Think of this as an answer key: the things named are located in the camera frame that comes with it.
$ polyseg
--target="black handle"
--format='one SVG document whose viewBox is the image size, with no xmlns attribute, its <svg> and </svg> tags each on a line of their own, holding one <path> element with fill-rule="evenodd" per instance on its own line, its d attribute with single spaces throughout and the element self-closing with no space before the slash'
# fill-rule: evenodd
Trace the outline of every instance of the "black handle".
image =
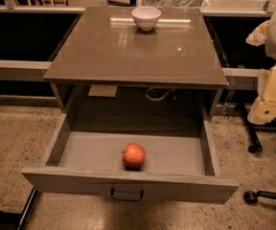
<svg viewBox="0 0 276 230">
<path fill-rule="evenodd" d="M 143 196 L 144 196 L 144 191 L 143 190 L 140 191 L 139 197 L 116 196 L 116 195 L 114 195 L 114 192 L 115 192 L 115 189 L 111 188 L 110 196 L 111 196 L 112 199 L 115 199 L 115 200 L 140 201 L 143 198 Z"/>
</svg>

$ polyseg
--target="apple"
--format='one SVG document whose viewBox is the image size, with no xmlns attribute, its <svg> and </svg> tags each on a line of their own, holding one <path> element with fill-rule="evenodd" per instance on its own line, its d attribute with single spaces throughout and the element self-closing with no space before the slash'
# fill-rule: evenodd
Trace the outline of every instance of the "apple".
<svg viewBox="0 0 276 230">
<path fill-rule="evenodd" d="M 122 161 L 126 168 L 139 169 L 146 157 L 146 151 L 136 143 L 129 143 L 123 151 Z"/>
</svg>

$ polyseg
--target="drawer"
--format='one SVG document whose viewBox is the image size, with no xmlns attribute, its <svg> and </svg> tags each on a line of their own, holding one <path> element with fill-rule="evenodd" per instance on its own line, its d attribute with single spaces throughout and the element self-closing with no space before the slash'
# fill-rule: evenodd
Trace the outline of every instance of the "drawer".
<svg viewBox="0 0 276 230">
<path fill-rule="evenodd" d="M 238 189 L 220 176 L 212 132 L 198 90 L 177 89 L 163 101 L 145 88 L 118 88 L 114 98 L 76 86 L 39 168 L 22 173 L 40 192 L 224 203 Z M 146 151 L 128 171 L 122 151 Z"/>
</svg>

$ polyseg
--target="bowl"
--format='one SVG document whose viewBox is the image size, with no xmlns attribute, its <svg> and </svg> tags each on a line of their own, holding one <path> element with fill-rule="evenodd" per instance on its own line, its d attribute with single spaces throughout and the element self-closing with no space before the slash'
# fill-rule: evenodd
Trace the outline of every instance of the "bowl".
<svg viewBox="0 0 276 230">
<path fill-rule="evenodd" d="M 131 12 L 132 18 L 142 31 L 149 31 L 156 26 L 161 11 L 155 7 L 138 7 Z"/>
</svg>

